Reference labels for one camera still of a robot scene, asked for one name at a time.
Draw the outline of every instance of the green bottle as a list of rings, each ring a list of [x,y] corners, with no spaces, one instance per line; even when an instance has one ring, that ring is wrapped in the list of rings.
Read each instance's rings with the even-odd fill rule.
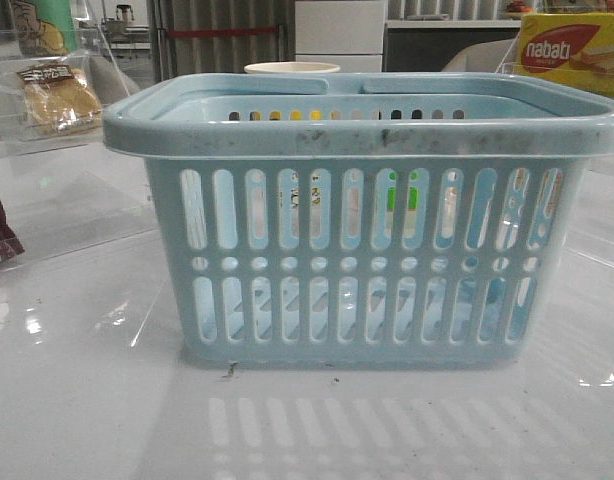
[[[76,50],[71,0],[11,0],[11,11],[23,55],[46,57]]]

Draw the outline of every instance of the white cabinet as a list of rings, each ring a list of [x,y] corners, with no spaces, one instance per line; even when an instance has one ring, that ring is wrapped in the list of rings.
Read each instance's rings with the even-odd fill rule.
[[[386,9],[385,0],[296,2],[296,60],[381,71]]]

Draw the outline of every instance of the light blue basket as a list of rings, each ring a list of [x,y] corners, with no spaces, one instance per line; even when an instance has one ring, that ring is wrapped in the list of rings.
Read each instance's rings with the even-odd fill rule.
[[[473,364],[540,313],[614,101],[524,77],[180,77],[107,109],[146,158],[188,347]]]

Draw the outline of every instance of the plastic basket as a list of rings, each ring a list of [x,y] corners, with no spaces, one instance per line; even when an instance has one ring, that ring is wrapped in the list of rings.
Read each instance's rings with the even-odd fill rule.
[[[614,101],[495,74],[206,74],[112,106],[104,135],[146,158],[200,357],[459,365],[523,345]]]

